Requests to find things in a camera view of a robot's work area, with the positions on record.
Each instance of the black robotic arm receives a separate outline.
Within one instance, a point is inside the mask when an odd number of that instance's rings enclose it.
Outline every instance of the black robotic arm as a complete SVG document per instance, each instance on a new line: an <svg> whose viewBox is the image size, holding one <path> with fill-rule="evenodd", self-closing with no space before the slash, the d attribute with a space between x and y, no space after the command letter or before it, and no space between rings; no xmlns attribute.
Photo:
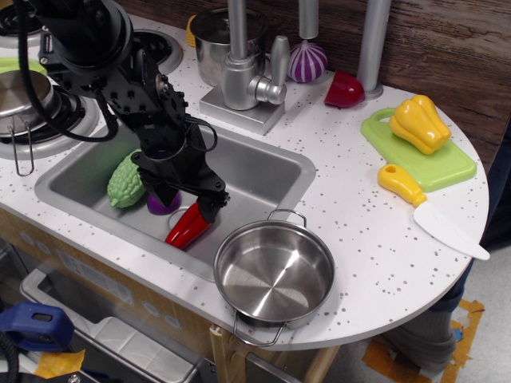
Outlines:
<svg viewBox="0 0 511 383"><path fill-rule="evenodd" d="M141 153L132 161L160 202L168 206L178 190L192 193L204 220L214 222L228 193L206 164L211 148L205 147L199 121L185 112L184 94L133 36L126 12L112 0L30 3L44 26L39 59L48 75L69 93L108 104L137 134Z"/></svg>

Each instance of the cable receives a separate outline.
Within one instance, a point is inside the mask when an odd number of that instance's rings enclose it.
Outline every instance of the cable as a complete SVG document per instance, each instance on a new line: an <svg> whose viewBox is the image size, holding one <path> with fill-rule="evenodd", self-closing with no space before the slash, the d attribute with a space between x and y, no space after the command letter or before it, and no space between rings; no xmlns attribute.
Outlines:
<svg viewBox="0 0 511 383"><path fill-rule="evenodd" d="M7 380L6 383L16 383L19 377L19 360L13 342L0 331L0 352L6 355Z"/></svg>
<svg viewBox="0 0 511 383"><path fill-rule="evenodd" d="M188 139L188 133L191 130L190 127L188 126L188 128L186 130L186 140L187 140L187 143L188 143L189 146L191 146L192 148L194 148L198 152L204 152L204 153L210 152L211 150L216 148L216 144L218 144L218 135L216 134L215 128L213 128L207 121L201 120L200 118L192 117L192 116L187 114L186 116L184 116L184 122L186 122L187 124L196 124L196 125L206 126L206 127L210 128L211 131L213 132L213 143L212 143L212 145L209 148L206 148L206 149L197 148L196 146L192 145L192 143Z"/></svg>
<svg viewBox="0 0 511 383"><path fill-rule="evenodd" d="M94 94L97 97L96 101L99 105L101 112L103 113L103 116L105 117L106 126L108 128L108 132L103 137L80 136L78 134L69 132L68 130L58 126L55 120L44 109L41 102L39 101L37 94L35 93L34 86L30 78L26 12L23 6L23 0L13 0L13 4L16 10L16 16L18 17L19 69L22 75L22 82L23 86L25 87L26 95L28 96L30 103L32 104L32 107L36 110L36 112L39 114L39 116L41 116L41 118L46 122L48 126L56 130L57 132L61 133L63 136L84 142L105 142L113 139L115 135L117 135L117 132L119 130L119 124L117 123L115 116L109 112L105 98L99 92L99 90L94 92Z"/></svg>

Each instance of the toy knife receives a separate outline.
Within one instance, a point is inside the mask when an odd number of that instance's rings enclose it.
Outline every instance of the toy knife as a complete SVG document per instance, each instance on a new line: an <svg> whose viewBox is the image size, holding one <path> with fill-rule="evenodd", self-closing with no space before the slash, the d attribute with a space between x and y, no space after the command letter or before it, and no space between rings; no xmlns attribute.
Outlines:
<svg viewBox="0 0 511 383"><path fill-rule="evenodd" d="M427 196L405 169L388 164L378 172L378 182L385 189L400 195L416 209L414 220L424 231L448 247L476 259L489 259L489 252L475 243L427 202Z"/></svg>

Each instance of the person's leg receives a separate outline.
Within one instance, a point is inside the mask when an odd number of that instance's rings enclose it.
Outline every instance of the person's leg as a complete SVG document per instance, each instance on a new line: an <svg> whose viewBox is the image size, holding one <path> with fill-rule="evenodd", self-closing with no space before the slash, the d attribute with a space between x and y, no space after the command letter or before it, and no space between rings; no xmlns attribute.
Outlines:
<svg viewBox="0 0 511 383"><path fill-rule="evenodd" d="M502 192L509 179L511 169L511 119L508 121L504 140L497 152L493 166L488 173L489 214L486 231L488 231L495 211L501 202ZM465 290L473 261L467 266L463 275L438 302L416 318L383 336L396 351L405 355L414 364L432 370L444 369L456 349L456 338L450 326L453 311L458 307Z"/></svg>

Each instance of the sink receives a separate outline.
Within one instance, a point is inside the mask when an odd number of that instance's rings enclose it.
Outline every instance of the sink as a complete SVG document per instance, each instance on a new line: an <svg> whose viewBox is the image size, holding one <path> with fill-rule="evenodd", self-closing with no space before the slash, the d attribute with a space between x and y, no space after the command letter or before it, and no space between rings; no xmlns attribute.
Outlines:
<svg viewBox="0 0 511 383"><path fill-rule="evenodd" d="M117 165L139 148L137 136L121 128L108 143L81 144L36 183L35 194L43 202L104 229L145 251L175 263L202 278L213 280L216 250L235 229L267 219L276 208L294 208L315 178L313 163L297 153L215 127L218 144L206 161L226 183L231 196L216 222L181 251L164 242L180 218L149 213L146 195L126 209L110 207L107 184ZM97 135L104 135L106 127ZM202 130L209 146L209 129ZM196 197L180 191L182 210Z"/></svg>

